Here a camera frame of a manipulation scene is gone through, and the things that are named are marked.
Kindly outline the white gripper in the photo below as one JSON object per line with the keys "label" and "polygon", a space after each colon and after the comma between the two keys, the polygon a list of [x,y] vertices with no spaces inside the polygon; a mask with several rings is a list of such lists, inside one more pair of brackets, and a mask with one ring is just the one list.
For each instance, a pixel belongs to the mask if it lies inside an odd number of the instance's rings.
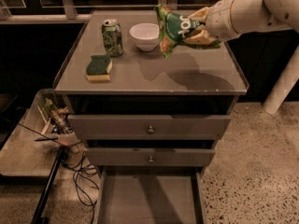
{"label": "white gripper", "polygon": [[196,30],[184,39],[190,45],[211,45],[217,39],[221,42],[240,37],[234,29],[231,13],[234,0],[220,0],[212,7],[202,7],[188,18],[206,24],[206,30]]}

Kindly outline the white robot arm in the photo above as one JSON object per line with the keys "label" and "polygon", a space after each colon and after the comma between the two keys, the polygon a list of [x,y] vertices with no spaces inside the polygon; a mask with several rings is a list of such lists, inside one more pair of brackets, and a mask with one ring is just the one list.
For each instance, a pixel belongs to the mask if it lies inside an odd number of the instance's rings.
{"label": "white robot arm", "polygon": [[299,32],[299,0],[220,0],[189,18],[204,25],[183,39],[188,45],[211,46],[251,32]]}

